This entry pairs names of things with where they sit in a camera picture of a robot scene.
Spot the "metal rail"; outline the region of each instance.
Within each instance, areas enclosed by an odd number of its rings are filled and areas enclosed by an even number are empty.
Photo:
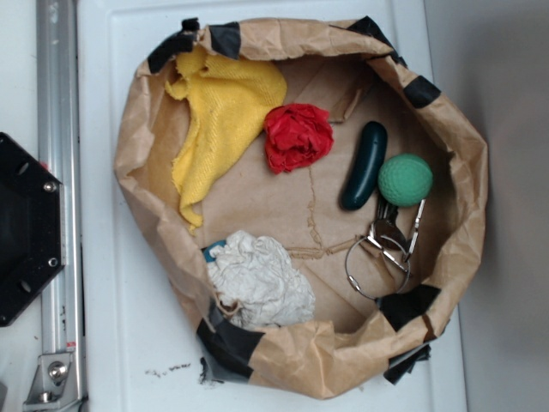
[[[75,2],[37,0],[36,16],[39,160],[63,182],[65,267],[42,293],[43,354],[23,410],[79,410],[87,388]]]

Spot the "yellow towel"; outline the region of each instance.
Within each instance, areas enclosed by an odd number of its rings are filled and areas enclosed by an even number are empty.
[[[189,101],[190,127],[173,161],[172,179],[181,195],[179,211],[194,233],[202,216],[192,205],[206,197],[261,133],[267,113],[282,105],[287,84],[271,62],[232,60],[200,46],[179,54],[176,67],[181,77],[167,82],[166,91]]]

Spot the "white cloth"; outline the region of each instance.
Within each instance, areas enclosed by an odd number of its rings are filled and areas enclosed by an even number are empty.
[[[307,278],[292,267],[284,247],[269,236],[238,231],[225,246],[209,251],[208,273],[223,306],[237,307],[231,322],[253,330],[313,318],[315,295]]]

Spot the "brown paper bag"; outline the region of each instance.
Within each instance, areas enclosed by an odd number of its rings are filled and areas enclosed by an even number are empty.
[[[201,45],[227,58],[274,61],[287,80],[285,104],[330,111],[335,144],[310,167],[272,174],[259,136],[219,179],[198,211],[204,225],[191,236],[178,213],[172,159],[189,128],[189,107],[164,90],[173,56]],[[401,282],[380,256],[357,251],[351,269],[369,294],[349,286],[346,251],[374,219],[377,195],[356,212],[338,206],[367,122],[389,134],[387,158],[420,155],[435,179],[412,257]],[[205,348],[217,379],[242,379],[328,398],[417,360],[440,336],[480,264],[485,233],[487,148],[459,110],[424,77],[407,69],[369,18],[320,22],[260,19],[183,30],[165,40],[136,71],[115,160],[118,181],[139,228],[163,263],[173,290]],[[402,209],[411,227],[416,210]],[[239,229],[269,235],[291,253],[317,297],[305,324],[241,330],[220,307],[201,249]]]

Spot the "green golf ball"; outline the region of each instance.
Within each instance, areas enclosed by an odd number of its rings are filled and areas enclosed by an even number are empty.
[[[399,154],[383,163],[377,175],[377,187],[383,197],[395,206],[414,206],[429,194],[432,171],[419,156]]]

